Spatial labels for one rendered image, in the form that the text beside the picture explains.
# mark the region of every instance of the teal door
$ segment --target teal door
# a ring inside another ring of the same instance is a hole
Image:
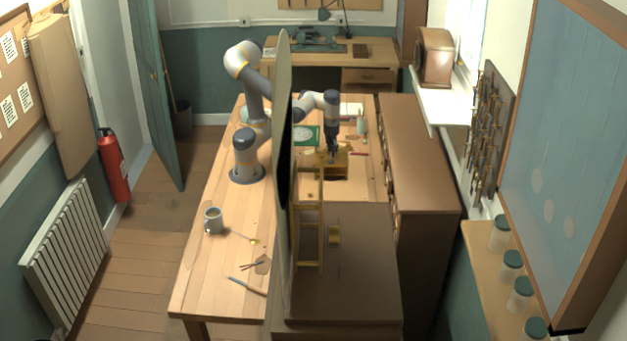
[[[180,175],[174,133],[169,117],[155,2],[154,0],[128,0],[128,11],[150,137],[169,176],[176,184],[178,191],[182,192],[183,178]]]

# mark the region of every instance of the power socket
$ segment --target power socket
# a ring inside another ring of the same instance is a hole
[[[244,16],[239,18],[239,26],[240,27],[250,27],[251,26],[251,17]]]
[[[344,14],[338,14],[335,16],[335,25],[346,27],[346,16]]]

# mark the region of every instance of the robotic arm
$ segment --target robotic arm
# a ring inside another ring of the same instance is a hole
[[[253,184],[265,176],[265,169],[257,159],[257,150],[271,137],[271,120],[264,112],[264,99],[272,100],[272,81],[259,73],[263,47],[254,39],[247,39],[229,48],[224,54],[224,67],[236,80],[244,84],[248,107],[247,127],[233,134],[235,165],[231,179],[240,184]],[[324,135],[331,159],[337,153],[337,135],[340,130],[340,93],[303,91],[293,100],[293,121],[301,122],[314,109],[324,112]]]

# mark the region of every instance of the chisel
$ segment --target chisel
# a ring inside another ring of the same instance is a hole
[[[255,293],[261,294],[262,296],[267,296],[267,292],[265,292],[263,289],[261,289],[259,287],[251,286],[248,283],[246,283],[244,281],[240,281],[240,280],[238,280],[237,278],[235,278],[233,276],[229,276],[228,279],[231,280],[231,281],[235,281],[235,282],[241,284],[242,286],[248,288],[249,290],[251,290],[251,291],[253,291]]]

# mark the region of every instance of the window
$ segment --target window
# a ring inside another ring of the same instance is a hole
[[[488,0],[448,0],[446,29],[456,45],[458,64],[466,80],[479,70]]]

